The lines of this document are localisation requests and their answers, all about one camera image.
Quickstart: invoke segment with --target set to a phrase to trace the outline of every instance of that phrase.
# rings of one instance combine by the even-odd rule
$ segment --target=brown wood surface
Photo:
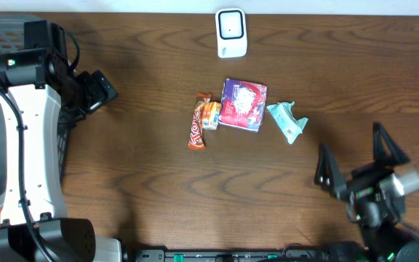
[[[361,242],[313,183],[319,142],[348,172],[372,161],[381,121],[419,169],[419,17],[248,15],[247,55],[221,60],[214,15],[37,15],[72,31],[79,69],[119,92],[72,132],[63,181],[70,216],[99,235],[170,249]],[[289,145],[266,113],[258,134],[219,127],[188,150],[196,94],[220,99],[228,77],[266,84],[267,104],[294,100],[304,134]],[[419,226],[419,192],[406,219]]]

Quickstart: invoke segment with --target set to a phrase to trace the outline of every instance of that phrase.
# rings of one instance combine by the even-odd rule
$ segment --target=teal package
[[[308,122],[306,117],[299,120],[294,118],[292,115],[292,107],[294,105],[295,101],[292,101],[291,103],[282,102],[266,107],[291,145],[297,136],[303,133],[306,122]]]

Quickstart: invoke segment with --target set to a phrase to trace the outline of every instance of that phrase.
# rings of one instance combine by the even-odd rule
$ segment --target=wood grain
[[[283,248],[361,242],[345,207],[313,183],[320,141],[343,172],[372,161],[381,121],[419,169],[419,17],[248,15],[245,57],[217,57],[213,15],[40,13],[72,31],[80,70],[119,98],[72,132],[70,216],[131,247]],[[70,47],[69,55],[75,55]],[[258,134],[205,132],[187,149],[198,92],[225,78],[268,86],[310,120],[289,145],[269,114]],[[408,197],[419,226],[419,192]]]

